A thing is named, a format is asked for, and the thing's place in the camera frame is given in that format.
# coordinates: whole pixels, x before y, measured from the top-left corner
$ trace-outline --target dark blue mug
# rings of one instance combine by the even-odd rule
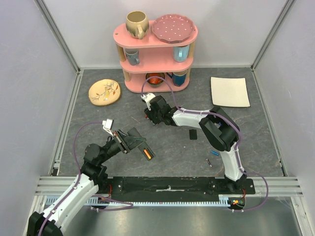
[[[172,75],[166,74],[172,79],[173,84],[179,87],[185,82],[187,70],[172,72]]]

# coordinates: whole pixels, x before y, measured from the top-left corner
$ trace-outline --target white wall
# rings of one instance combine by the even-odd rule
[[[0,7],[0,235],[20,236],[75,80],[33,0]]]
[[[250,65],[285,0],[45,0],[80,67],[119,67],[114,29],[134,10],[190,17],[195,66]]]
[[[290,175],[315,219],[315,1],[298,0],[258,65],[258,82]]]

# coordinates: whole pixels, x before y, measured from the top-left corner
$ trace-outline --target shelf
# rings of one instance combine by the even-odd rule
[[[159,41],[158,38],[152,33],[151,26],[154,21],[149,21],[150,28],[147,34],[143,37],[143,39],[133,38],[128,33],[125,24],[121,24],[114,30],[114,40],[116,44],[123,48],[160,48],[160,47],[176,47],[176,46],[185,46],[191,44],[198,35],[198,29],[195,26],[195,31],[193,32],[192,36],[190,36],[187,40],[181,43],[164,43]]]
[[[122,68],[133,74],[150,72],[173,72],[188,69],[193,58],[187,58],[184,62],[177,62],[173,58],[173,48],[142,48],[139,49],[138,65],[130,65],[128,60],[121,61]]]
[[[127,89],[129,89],[131,92],[140,93],[142,84],[145,81],[145,76],[146,74],[130,74],[131,80],[129,82],[125,80],[125,85]],[[180,87],[175,86],[172,82],[172,79],[169,78],[167,75],[165,75],[165,79],[171,85],[174,92],[185,89],[189,84],[189,77],[185,79],[185,82]],[[143,92],[170,92],[170,89],[165,82],[163,82],[163,84],[157,88],[151,87],[148,83],[146,83],[144,85]]]

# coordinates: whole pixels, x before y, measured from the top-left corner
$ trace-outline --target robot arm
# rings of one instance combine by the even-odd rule
[[[77,175],[72,185],[54,202],[46,208],[41,214],[34,212],[29,218],[27,236],[37,236],[38,231],[43,224],[45,218],[52,212],[49,217],[42,236],[62,236],[74,216],[78,213],[86,201],[99,191],[108,188],[108,175],[105,173],[107,167],[102,163],[118,154],[119,152],[129,153],[132,149],[138,148],[147,158],[151,160],[155,157],[152,150],[146,143],[146,139],[141,137],[139,132],[132,128],[123,133],[121,130],[112,132],[112,120],[103,123],[104,129],[113,136],[108,140],[106,145],[99,146],[90,144],[85,149],[84,164],[81,168],[80,182],[77,186],[75,183],[79,177]],[[64,198],[68,197],[60,203],[58,208],[54,207]]]
[[[238,186],[246,178],[246,175],[241,172],[241,170],[244,171],[242,165],[240,168],[238,167],[234,151],[239,137],[235,130],[223,119],[202,114],[206,111],[194,111],[194,114],[185,113],[187,110],[183,108],[181,110],[184,112],[179,111],[176,107],[171,108],[162,96],[155,96],[152,93],[143,95],[141,98],[147,104],[147,108],[144,110],[146,117],[154,124],[164,122],[166,125],[190,126],[202,129],[210,144],[220,152],[225,177],[235,186]],[[238,128],[222,108],[215,106],[208,111],[224,116]]]

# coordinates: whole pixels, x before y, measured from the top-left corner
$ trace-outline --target polka dot plate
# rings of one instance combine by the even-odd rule
[[[152,33],[165,43],[181,43],[188,39],[194,30],[192,20],[178,14],[161,16],[152,24]]]

